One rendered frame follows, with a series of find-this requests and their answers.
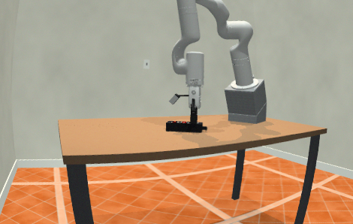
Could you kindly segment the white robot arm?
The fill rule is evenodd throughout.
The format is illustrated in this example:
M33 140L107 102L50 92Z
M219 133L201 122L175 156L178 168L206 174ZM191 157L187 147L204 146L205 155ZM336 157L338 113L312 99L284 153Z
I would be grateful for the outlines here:
M252 26L246 21L227 21L229 10L222 0L176 0L176 2L181 38L176 42L172 51L174 72L185 74L188 86L204 85L204 54L187 52L186 59L184 59L186 47L200 39L197 3L206 7L215 17L217 32L221 38L239 40L238 44L230 48L235 76L235 81L231 83L231 87L238 90L256 87L258 80L252 74L248 52L248 44L253 35Z

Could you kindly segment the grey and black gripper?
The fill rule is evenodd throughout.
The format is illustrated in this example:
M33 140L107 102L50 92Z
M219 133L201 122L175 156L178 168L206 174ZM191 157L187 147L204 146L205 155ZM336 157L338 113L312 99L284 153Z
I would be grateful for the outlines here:
M201 88L202 86L189 87L189 108L191 108L190 123L197 124L198 109L201 107Z

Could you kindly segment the black power strip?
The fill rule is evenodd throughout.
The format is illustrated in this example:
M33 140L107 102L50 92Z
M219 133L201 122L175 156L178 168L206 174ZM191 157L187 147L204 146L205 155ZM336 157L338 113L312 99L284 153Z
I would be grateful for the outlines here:
M202 130L207 130L206 126L202 126L201 122L197 124L184 122L184 121L168 121L166 122L167 132L198 132L201 133Z

